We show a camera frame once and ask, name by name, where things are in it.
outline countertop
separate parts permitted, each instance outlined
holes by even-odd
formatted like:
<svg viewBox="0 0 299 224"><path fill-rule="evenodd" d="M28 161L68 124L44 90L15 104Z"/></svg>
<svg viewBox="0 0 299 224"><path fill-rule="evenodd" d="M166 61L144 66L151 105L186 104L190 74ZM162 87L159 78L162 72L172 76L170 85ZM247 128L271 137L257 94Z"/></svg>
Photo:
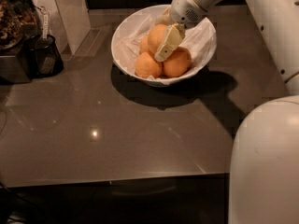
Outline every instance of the countertop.
<svg viewBox="0 0 299 224"><path fill-rule="evenodd" d="M150 87L113 64L112 25L59 75L0 86L0 180L24 187L229 173L242 120L288 93L247 6L218 6L208 17L213 59L171 87Z"/></svg>

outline table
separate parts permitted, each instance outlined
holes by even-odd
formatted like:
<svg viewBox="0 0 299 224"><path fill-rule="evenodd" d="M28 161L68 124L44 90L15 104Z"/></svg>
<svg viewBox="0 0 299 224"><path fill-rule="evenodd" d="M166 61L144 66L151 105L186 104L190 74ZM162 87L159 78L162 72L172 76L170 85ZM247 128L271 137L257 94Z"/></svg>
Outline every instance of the table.
<svg viewBox="0 0 299 224"><path fill-rule="evenodd" d="M247 6L214 7L208 17L215 56L171 87L113 65L112 26L61 74L0 86L0 180L26 187L228 174L242 120L288 92Z"/></svg>

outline white bowl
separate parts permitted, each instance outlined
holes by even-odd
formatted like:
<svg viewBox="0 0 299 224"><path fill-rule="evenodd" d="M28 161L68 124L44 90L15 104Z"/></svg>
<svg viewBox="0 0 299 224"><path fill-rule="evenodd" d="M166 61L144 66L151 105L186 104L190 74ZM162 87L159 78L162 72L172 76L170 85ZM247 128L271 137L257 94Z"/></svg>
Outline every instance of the white bowl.
<svg viewBox="0 0 299 224"><path fill-rule="evenodd" d="M113 63L116 64L124 74L154 87L169 86L186 78L193 77L210 61L217 47L215 28L210 20L205 18L195 28L186 31L186 37L181 44L182 47L189 49L192 55L192 65L189 71L175 78L138 77L135 74L135 59L139 52L138 42L143 35L154 26L155 19L168 7L169 5L159 5L138 10L119 25L111 42ZM196 38L194 38L194 35L189 35L191 31L193 33L195 32L193 29L197 29ZM126 50L127 47L123 45L126 43L123 43L123 41L127 42L128 40L130 42L130 48Z"/></svg>

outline glass jar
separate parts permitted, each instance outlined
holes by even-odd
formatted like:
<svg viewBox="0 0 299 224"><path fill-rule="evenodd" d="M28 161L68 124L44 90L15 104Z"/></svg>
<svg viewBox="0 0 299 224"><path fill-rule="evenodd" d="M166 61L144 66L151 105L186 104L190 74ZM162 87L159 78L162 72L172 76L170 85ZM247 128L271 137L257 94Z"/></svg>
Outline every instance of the glass jar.
<svg viewBox="0 0 299 224"><path fill-rule="evenodd" d="M0 0L0 50L14 47L21 39L20 22L9 0Z"/></svg>

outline black container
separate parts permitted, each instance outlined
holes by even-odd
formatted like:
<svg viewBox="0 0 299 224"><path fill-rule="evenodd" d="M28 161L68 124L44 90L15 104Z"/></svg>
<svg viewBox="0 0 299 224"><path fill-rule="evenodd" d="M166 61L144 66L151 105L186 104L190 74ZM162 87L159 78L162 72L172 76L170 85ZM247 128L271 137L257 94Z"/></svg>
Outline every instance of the black container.
<svg viewBox="0 0 299 224"><path fill-rule="evenodd" d="M34 77L52 77L64 69L54 36L47 35L47 39L43 39L37 35L26 40L24 46Z"/></svg>

